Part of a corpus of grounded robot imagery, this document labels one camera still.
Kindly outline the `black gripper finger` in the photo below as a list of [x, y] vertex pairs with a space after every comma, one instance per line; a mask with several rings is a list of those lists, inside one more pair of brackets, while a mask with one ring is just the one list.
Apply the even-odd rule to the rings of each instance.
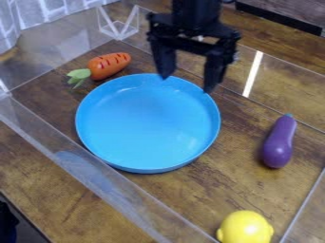
[[237, 42], [220, 40], [208, 53], [204, 90], [212, 93], [224, 81], [228, 66], [239, 59]]
[[177, 67], [177, 44], [175, 37], [149, 36], [157, 71], [164, 79], [175, 72]]

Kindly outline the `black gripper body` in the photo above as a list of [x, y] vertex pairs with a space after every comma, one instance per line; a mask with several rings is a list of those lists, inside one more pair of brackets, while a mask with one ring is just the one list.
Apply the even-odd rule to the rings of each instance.
[[240, 32], [220, 20], [224, 0], [172, 0], [172, 12], [148, 14], [148, 40], [156, 56], [177, 50], [203, 56], [233, 56]]

